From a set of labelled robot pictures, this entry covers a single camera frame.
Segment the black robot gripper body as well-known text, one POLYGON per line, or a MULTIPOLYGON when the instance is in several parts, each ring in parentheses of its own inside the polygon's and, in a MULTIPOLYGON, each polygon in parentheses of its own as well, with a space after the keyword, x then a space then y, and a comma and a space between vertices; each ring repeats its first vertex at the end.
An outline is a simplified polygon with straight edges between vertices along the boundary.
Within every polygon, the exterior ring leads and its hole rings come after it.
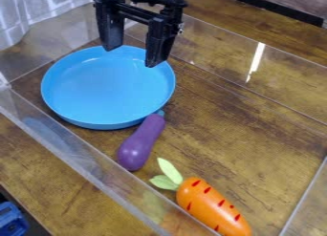
MULTIPOLYGON (((102 19, 118 11, 118 5, 122 6, 126 14, 140 17, 145 20, 150 14, 144 11, 133 11, 125 4, 126 0, 93 0, 96 8, 96 18, 102 19)), ((185 0, 130 0, 133 3, 146 3, 149 6, 162 5, 161 15, 166 16, 173 22, 180 23, 182 17, 182 8, 188 6, 185 0)))

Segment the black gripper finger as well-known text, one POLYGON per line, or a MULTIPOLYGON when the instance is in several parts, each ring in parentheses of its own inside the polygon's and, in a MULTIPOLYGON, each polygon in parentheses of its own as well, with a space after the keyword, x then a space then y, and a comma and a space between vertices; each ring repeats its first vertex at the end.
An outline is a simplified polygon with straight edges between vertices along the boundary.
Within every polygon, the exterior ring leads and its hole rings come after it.
POLYGON ((101 44, 109 52, 122 45, 124 17, 114 7, 100 0, 94 1, 94 9, 101 44))
POLYGON ((174 37, 182 28, 182 9, 164 8, 148 23, 145 66, 153 68, 166 61, 174 37))

